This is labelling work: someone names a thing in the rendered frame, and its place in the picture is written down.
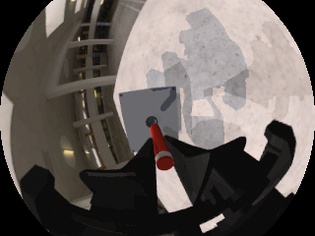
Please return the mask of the grey sloped panel with hole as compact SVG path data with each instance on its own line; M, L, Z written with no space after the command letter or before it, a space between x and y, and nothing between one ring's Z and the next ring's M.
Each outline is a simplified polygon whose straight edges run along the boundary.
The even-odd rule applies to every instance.
M176 87L127 90L119 94L123 127L131 153L151 137L151 125L157 123L162 136L178 139L178 102Z

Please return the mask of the red peg with white band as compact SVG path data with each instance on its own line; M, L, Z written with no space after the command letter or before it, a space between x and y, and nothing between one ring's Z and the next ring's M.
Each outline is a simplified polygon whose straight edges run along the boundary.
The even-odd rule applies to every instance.
M174 166L173 157L172 154L169 153L169 148L166 145L166 141L164 140L157 123L151 125L151 138L153 138L154 142L154 154L157 168L160 170L169 170Z

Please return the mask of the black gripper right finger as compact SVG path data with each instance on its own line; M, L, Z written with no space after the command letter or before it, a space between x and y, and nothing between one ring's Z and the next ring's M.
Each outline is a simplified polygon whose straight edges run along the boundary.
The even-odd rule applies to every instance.
M164 135L164 140L172 154L177 176L180 177L182 188L188 194L190 204L197 205L201 203L201 196L204 193L206 184L208 184L210 173L214 165L232 157L240 150L245 149L247 138L239 137L233 141L225 143L213 149L203 149L186 145L185 142Z

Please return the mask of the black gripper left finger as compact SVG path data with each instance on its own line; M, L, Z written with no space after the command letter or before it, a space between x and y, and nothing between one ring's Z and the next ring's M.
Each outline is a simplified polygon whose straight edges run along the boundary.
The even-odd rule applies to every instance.
M158 215L157 162L153 138L145 141L130 162L121 169L84 169L79 173L84 185L94 192L137 193L146 208Z

